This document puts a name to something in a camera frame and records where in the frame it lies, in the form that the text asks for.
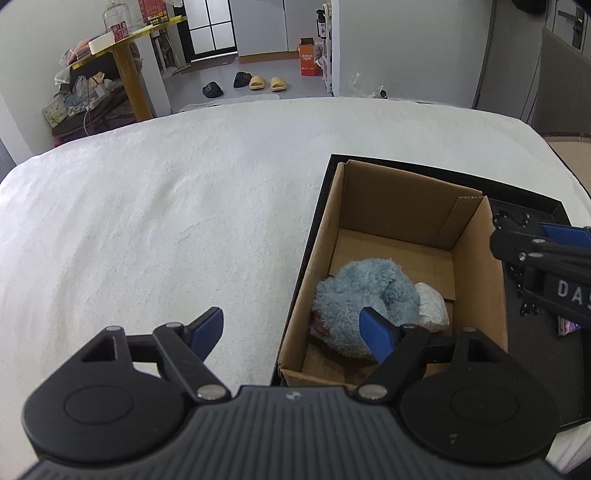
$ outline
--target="floor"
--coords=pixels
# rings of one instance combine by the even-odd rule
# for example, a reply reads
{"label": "floor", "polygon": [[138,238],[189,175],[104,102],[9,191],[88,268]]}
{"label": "floor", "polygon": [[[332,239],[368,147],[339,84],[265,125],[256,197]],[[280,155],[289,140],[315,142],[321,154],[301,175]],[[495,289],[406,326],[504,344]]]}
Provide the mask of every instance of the floor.
{"label": "floor", "polygon": [[[250,90],[248,87],[235,89],[233,87],[236,72],[248,72],[253,75],[261,75],[267,86],[262,90]],[[322,76],[303,77],[300,74],[299,60],[271,60],[254,63],[240,64],[238,58],[232,63],[196,70],[188,73],[177,73],[165,79],[164,86],[168,93],[173,112],[191,103],[206,103],[211,99],[205,97],[202,88],[209,82],[217,82],[224,91],[220,98],[237,98],[246,95],[260,95],[272,93],[269,88],[269,80],[273,77],[282,77],[287,83],[287,90],[277,92],[280,98],[302,98],[330,96],[326,92]]]}

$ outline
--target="doorway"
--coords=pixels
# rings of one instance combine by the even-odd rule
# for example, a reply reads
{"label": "doorway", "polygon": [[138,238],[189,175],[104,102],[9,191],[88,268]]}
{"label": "doorway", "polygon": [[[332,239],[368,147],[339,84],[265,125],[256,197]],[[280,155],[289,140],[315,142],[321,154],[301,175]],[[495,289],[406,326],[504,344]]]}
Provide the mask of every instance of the doorway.
{"label": "doorway", "polygon": [[229,0],[184,0],[174,13],[188,20],[178,26],[188,63],[237,52]]}

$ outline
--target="white fluffy blanket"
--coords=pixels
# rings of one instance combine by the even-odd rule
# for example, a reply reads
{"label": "white fluffy blanket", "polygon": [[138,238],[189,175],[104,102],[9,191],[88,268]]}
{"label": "white fluffy blanket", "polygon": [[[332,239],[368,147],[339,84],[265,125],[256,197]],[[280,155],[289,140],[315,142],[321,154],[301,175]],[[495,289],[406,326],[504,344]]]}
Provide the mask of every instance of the white fluffy blanket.
{"label": "white fluffy blanket", "polygon": [[220,306],[208,366],[233,390],[267,384],[331,153],[499,180],[591,225],[587,194],[532,129],[446,106],[241,103],[32,158],[0,185],[1,478],[35,459],[20,426],[27,395],[106,325],[148,333]]}

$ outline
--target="blue plush toy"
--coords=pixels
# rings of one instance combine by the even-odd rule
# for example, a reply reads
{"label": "blue plush toy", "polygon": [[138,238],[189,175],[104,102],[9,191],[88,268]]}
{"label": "blue plush toy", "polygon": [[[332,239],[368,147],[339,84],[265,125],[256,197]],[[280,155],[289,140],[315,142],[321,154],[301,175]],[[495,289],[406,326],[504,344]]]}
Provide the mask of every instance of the blue plush toy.
{"label": "blue plush toy", "polygon": [[334,350],[372,358],[359,333],[359,313],[372,307],[396,326],[417,323],[420,299],[410,279],[392,260],[369,258],[345,265],[318,283],[310,333]]}

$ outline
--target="black slipper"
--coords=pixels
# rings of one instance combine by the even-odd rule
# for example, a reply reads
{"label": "black slipper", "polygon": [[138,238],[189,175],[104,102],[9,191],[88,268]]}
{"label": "black slipper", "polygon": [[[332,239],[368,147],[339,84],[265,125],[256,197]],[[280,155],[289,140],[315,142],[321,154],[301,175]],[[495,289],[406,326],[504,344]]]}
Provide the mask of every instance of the black slipper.
{"label": "black slipper", "polygon": [[209,82],[202,91],[207,98],[217,98],[223,95],[223,90],[216,82]]}
{"label": "black slipper", "polygon": [[246,72],[238,72],[234,78],[234,88],[242,88],[251,82],[252,75]]}

